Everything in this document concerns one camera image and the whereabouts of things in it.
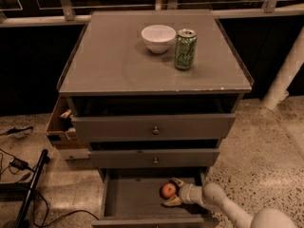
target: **floor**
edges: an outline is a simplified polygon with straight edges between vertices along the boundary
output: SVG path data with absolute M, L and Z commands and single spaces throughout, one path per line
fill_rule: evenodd
M 288 215 L 298 228 L 304 227 L 304 97 L 289 97 L 275 110 L 263 107 L 258 99 L 243 100 L 228 137 L 220 146 L 220 155 L 206 181 L 220 185 L 227 196 L 249 214 L 263 207 L 273 207 Z M 0 136 L 0 148 L 34 166 L 43 149 L 50 162 L 44 168 L 38 190 L 46 199 L 49 213 L 45 224 L 74 210 L 101 215 L 104 186 L 88 160 L 65 161 L 45 135 L 50 114 L 0 118 L 0 133 L 13 127 L 27 127 L 19 134 Z M 3 154 L 2 167 L 11 157 Z M 27 171 L 16 175 L 6 170 L 1 182 L 19 181 Z M 37 198 L 35 223 L 43 221 L 46 206 Z M 11 227 L 19 202 L 0 202 L 0 227 Z M 30 227 L 33 204 L 28 211 Z M 218 228 L 233 227 L 222 214 L 213 214 Z M 50 227 L 91 227 L 95 218 L 79 212 Z

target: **gray cabinet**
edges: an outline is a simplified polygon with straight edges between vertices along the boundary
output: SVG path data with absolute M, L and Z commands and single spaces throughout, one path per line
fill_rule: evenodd
M 174 47 L 164 54 L 145 47 L 141 31 L 153 24 L 197 32 L 190 70 L 175 69 Z M 92 14 L 59 91 L 105 184 L 103 217 L 94 227 L 217 225 L 195 205 L 162 207 L 159 190 L 171 177 L 203 183 L 251 90 L 229 45 L 205 9 Z

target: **can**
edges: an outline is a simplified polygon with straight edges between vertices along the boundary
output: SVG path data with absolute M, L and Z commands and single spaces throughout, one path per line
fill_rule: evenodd
M 189 28 L 181 29 L 178 33 L 175 47 L 176 68 L 186 70 L 193 65 L 196 46 L 196 32 Z

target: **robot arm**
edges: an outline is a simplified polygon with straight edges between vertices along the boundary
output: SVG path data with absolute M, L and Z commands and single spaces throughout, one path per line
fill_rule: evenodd
M 210 211 L 223 213 L 237 228 L 296 228 L 289 217 L 276 209 L 265 208 L 252 217 L 230 200 L 215 183 L 207 183 L 202 187 L 178 179 L 171 181 L 180 188 L 179 195 L 165 201 L 165 206 L 198 204 Z

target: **bowl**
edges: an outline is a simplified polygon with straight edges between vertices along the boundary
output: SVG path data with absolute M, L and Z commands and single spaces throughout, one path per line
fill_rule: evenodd
M 176 32 L 173 28 L 154 25 L 142 30 L 145 45 L 154 53 L 164 53 L 175 45 Z

